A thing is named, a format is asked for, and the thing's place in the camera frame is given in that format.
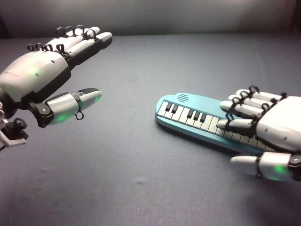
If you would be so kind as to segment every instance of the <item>gray tabletop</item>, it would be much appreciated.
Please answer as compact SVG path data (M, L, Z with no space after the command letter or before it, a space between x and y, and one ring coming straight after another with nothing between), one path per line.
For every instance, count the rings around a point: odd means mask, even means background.
M0 71L49 39L0 41ZM162 129L164 95L223 100L238 89L301 95L297 35L114 37L55 94L95 87L101 100L0 153L1 226L287 226L300 224L301 184L235 172L234 153Z

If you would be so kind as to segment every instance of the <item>mini keyboard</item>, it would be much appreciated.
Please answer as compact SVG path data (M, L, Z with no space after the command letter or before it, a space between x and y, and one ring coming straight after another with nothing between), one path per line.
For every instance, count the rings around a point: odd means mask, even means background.
M220 100L188 93L162 97L156 106L156 121L201 140L246 154L274 151L262 142L216 127L226 113L219 107Z

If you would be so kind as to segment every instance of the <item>robot's left hand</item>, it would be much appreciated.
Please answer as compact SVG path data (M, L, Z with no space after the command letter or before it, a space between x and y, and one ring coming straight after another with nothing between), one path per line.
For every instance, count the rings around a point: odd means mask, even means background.
M63 93L46 100L71 77L71 70L112 43L110 32L100 32L98 27L82 25L60 27L56 38L46 45L28 45L29 53L19 57L0 74L0 103L5 119L10 119L17 109L31 111L40 127L65 121L75 115L84 117L82 110L91 106L100 96L95 88ZM0 122L0 141L3 136L16 135L15 122L10 127Z
M217 127L255 137L275 150L260 156L233 157L234 168L258 178L301 180L301 97L261 92L250 86L222 101L220 108L228 119L220 120Z

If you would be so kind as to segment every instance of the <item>background wall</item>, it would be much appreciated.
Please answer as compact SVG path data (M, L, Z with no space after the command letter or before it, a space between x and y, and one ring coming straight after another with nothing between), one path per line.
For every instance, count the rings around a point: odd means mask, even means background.
M0 0L13 37L53 36L59 26L99 26L114 35L282 32L296 0Z

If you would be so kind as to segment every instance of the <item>light blue keyboard casing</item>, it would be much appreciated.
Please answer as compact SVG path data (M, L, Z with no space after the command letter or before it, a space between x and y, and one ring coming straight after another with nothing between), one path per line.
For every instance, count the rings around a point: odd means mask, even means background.
M179 122L166 119L164 117L158 116L157 113L163 103L163 101L179 105L182 107L186 107L189 109L193 109L194 111L198 111L201 113L205 113L208 115L211 115L213 117L217 117L220 119L225 119L226 113L222 111L219 107L220 100L212 99L209 97L203 97L199 95L189 94L189 93L178 93L176 95L168 95L162 97L156 106L155 110L155 117L156 121L163 126L166 126L168 128L174 129L176 131L179 131L181 133L187 134L189 136L213 143L218 146L222 146L231 150L235 150L241 153L245 154L259 154L263 153L264 150L240 143L237 141L232 141L227 138L223 138L219 135L209 133L207 131L203 131L201 129L197 129L194 127L187 126L185 124L181 124Z

